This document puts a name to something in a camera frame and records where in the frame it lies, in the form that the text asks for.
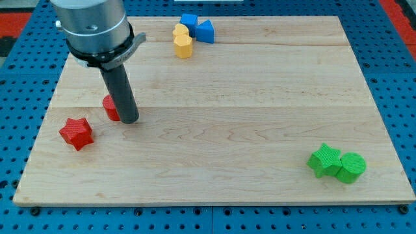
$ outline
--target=blue block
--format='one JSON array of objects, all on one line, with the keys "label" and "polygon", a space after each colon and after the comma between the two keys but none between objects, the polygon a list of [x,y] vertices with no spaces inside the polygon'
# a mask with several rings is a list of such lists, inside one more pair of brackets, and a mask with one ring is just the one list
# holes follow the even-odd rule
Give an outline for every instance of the blue block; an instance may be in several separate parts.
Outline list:
[{"label": "blue block", "polygon": [[214,27],[211,20],[207,20],[196,27],[196,40],[199,42],[214,43]]},{"label": "blue block", "polygon": [[181,17],[180,23],[188,27],[190,37],[194,38],[196,36],[196,26],[198,25],[198,16],[193,15],[193,14],[183,14]]}]

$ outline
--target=green block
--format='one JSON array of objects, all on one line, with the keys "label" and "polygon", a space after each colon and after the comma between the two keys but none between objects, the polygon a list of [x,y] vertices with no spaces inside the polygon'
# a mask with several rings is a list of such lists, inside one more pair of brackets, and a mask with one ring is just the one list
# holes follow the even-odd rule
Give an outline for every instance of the green block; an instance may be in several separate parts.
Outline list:
[{"label": "green block", "polygon": [[339,170],[336,178],[343,183],[354,183],[365,171],[367,165],[364,158],[358,153],[345,153],[341,157],[343,167]]},{"label": "green block", "polygon": [[340,154],[341,150],[333,149],[322,143],[320,149],[312,153],[306,164],[314,170],[317,178],[335,176],[342,167],[339,160]]}]

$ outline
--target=wooden table surface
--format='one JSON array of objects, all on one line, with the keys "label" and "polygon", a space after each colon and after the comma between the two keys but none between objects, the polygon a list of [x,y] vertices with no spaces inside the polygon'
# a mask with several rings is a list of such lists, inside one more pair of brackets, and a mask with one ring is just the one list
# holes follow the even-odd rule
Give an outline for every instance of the wooden table surface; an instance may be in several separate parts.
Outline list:
[{"label": "wooden table surface", "polygon": [[[70,56],[23,173],[21,206],[351,205],[415,195],[337,17],[211,17],[216,43],[174,55],[179,18],[130,18],[148,41],[126,63],[139,106],[109,120],[97,69]],[[86,117],[95,142],[58,130]],[[306,162],[326,142],[360,153],[351,185]]]}]

